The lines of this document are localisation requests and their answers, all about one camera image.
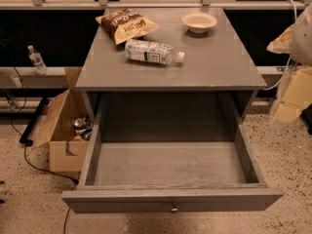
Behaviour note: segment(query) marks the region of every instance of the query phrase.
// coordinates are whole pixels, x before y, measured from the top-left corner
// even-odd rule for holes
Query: white bowl
[[[181,19],[188,26],[188,30],[196,34],[206,33],[217,23],[217,19],[213,15],[204,12],[188,13]]]

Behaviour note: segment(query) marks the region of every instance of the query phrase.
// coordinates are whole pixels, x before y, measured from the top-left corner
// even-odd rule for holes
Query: speckled floor
[[[40,129],[41,116],[32,134]],[[304,122],[282,131],[270,128],[268,106],[253,106],[244,126],[266,182],[285,196],[264,212],[183,214],[75,214],[66,233],[312,233],[312,136]],[[22,132],[25,121],[15,120]],[[62,190],[74,189],[67,178],[38,172],[24,160],[20,135],[0,120],[0,233],[62,233],[68,207]],[[27,149],[32,164],[48,169],[47,146]]]

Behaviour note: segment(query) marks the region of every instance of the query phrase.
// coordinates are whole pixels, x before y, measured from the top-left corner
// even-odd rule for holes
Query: drawer bottom
[[[233,142],[103,143],[87,185],[132,187],[245,183]]]

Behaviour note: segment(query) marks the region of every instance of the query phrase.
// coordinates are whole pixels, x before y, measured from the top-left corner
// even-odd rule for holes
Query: chip bag
[[[116,45],[158,28],[158,24],[131,9],[118,10],[96,20],[114,37]]]

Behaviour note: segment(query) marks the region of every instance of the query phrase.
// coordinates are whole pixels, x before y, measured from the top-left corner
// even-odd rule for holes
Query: clear bottle
[[[42,60],[41,54],[35,48],[33,48],[32,45],[28,46],[28,56],[37,69],[37,73],[39,75],[45,75],[47,73],[47,66]]]
[[[166,43],[156,43],[130,39],[125,46],[126,58],[160,64],[181,63],[184,52],[175,52],[174,47]]]

